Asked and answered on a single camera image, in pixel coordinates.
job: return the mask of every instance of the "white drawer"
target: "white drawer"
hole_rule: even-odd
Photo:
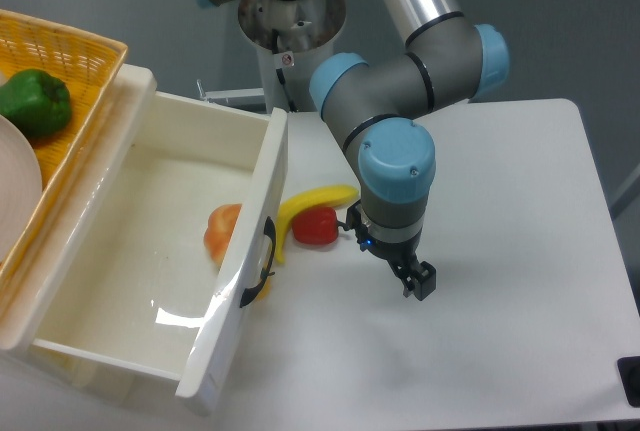
[[[240,308],[241,296],[267,265],[265,223],[275,220],[286,175],[286,113],[164,93],[142,101],[144,109],[129,109],[141,123],[120,143],[124,152],[96,145],[89,168],[102,160],[102,180],[99,172],[80,174],[39,251],[25,260],[33,279],[6,313],[13,334],[0,335],[0,344],[112,399],[126,394],[133,376],[173,381],[176,395],[206,414],[251,308]],[[137,128],[131,114],[119,115],[130,121],[127,130]],[[218,271],[202,241],[207,218],[238,202]]]

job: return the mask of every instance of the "black cable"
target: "black cable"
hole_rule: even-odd
[[[271,52],[273,53],[274,56],[278,54],[278,30],[277,29],[274,29],[273,31],[271,31]],[[287,99],[287,104],[289,105],[289,111],[292,113],[297,113],[298,107],[296,106],[296,103],[293,101],[293,98],[291,98],[291,95],[289,94],[289,90],[287,89],[287,81],[284,78],[284,71],[282,71],[282,68],[276,68],[276,76],[278,76],[278,82],[282,86],[282,91],[284,91],[284,97]]]

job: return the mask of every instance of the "drawer handle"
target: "drawer handle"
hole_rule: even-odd
[[[271,265],[273,264],[273,255],[276,252],[276,225],[273,224],[273,220],[267,216],[267,220],[264,223],[264,234],[271,240],[271,251],[269,252],[269,260],[267,265],[260,271],[260,282],[253,288],[245,288],[240,298],[240,307],[251,304],[254,299],[260,294],[262,288],[264,288],[267,278],[273,276],[275,273],[271,271]]]

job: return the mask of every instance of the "white plate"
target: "white plate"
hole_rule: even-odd
[[[42,176],[31,145],[0,116],[0,261],[22,234],[40,196]]]

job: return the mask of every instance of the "wicker basket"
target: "wicker basket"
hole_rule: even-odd
[[[72,118],[49,138],[30,140],[42,172],[44,191],[31,219],[4,263],[0,264],[0,303],[9,285],[19,284],[19,266],[54,208],[65,181],[82,164],[105,92],[127,54],[127,46],[76,28],[0,10],[0,71],[41,69],[65,82],[71,94]]]

